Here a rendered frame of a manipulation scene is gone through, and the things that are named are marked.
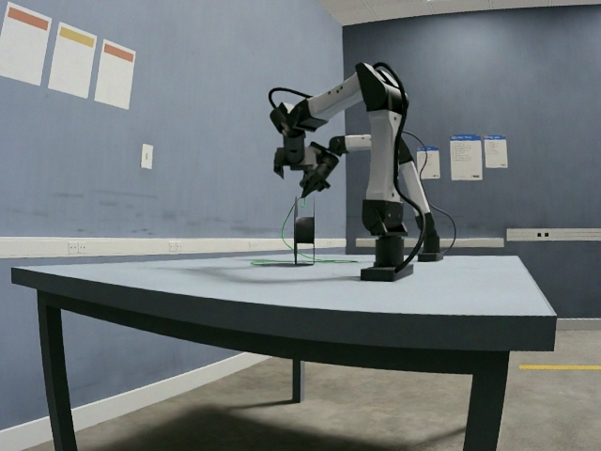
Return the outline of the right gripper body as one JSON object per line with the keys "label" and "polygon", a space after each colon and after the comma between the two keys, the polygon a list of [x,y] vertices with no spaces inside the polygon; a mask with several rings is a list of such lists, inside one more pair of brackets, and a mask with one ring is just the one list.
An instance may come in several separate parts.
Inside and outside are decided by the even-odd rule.
{"label": "right gripper body", "polygon": [[[302,173],[304,173],[306,177],[308,177],[308,171],[303,171]],[[322,185],[321,188],[317,189],[318,192],[321,192],[325,188],[329,189],[331,187],[330,184],[325,180],[330,175],[330,173],[331,168],[328,168],[327,164],[325,163],[319,163],[316,167],[316,172],[310,178],[314,178],[316,180],[316,183],[319,182]]]}

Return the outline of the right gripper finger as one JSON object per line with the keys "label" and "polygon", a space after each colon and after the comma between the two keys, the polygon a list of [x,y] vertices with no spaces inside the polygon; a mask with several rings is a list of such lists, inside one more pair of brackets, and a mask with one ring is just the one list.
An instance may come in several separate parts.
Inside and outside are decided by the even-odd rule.
{"label": "right gripper finger", "polygon": [[[315,185],[314,185],[314,186],[313,186],[313,187],[312,187],[312,188],[309,190],[309,192],[308,192],[308,193],[307,193],[307,194],[306,194],[304,197],[306,197],[306,196],[307,196],[307,195],[309,195],[311,192],[313,192],[313,191],[315,191],[315,190],[317,190],[317,189],[319,189],[319,188],[321,188],[321,187],[322,187],[322,185],[321,185],[319,182],[318,182],[318,183],[315,183]],[[303,197],[303,198],[304,198],[304,197]]]}
{"label": "right gripper finger", "polygon": [[315,185],[315,183],[316,180],[314,178],[306,179],[304,181],[303,192],[301,194],[301,197],[304,197],[309,192],[309,190]]}

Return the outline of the black cable reel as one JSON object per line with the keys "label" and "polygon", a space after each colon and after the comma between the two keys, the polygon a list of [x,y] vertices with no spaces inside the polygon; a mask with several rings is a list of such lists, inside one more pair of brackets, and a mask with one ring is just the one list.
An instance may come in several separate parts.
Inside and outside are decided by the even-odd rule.
{"label": "black cable reel", "polygon": [[315,197],[314,217],[298,217],[298,200],[295,197],[294,210],[294,258],[297,265],[298,243],[310,243],[314,245],[315,265]]}

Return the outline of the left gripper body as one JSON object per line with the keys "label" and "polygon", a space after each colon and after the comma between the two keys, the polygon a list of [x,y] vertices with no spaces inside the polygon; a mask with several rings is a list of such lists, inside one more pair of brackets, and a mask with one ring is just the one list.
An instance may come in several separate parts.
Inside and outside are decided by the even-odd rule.
{"label": "left gripper body", "polygon": [[[285,154],[285,156],[284,156]],[[305,147],[289,150],[285,147],[277,148],[274,153],[276,167],[290,166],[291,171],[316,171],[316,157],[313,158],[313,148]]]}

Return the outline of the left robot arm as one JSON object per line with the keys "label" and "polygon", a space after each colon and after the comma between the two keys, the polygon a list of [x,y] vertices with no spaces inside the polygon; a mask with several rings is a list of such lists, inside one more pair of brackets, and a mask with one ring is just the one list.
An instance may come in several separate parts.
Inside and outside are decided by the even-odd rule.
{"label": "left robot arm", "polygon": [[400,202],[400,193],[395,190],[396,136],[402,99],[397,83],[388,73],[362,62],[355,68],[354,75],[320,95],[295,106],[281,102],[270,112],[270,120],[283,135],[285,148],[296,150],[304,145],[305,131],[316,132],[339,112],[364,101],[371,125],[371,162],[366,199],[362,200],[362,223],[371,236],[382,237],[376,239],[373,267],[361,269],[361,274],[396,275],[413,269],[413,264],[409,264],[396,271],[404,261],[405,239],[398,236],[408,235],[403,223],[404,202]]}

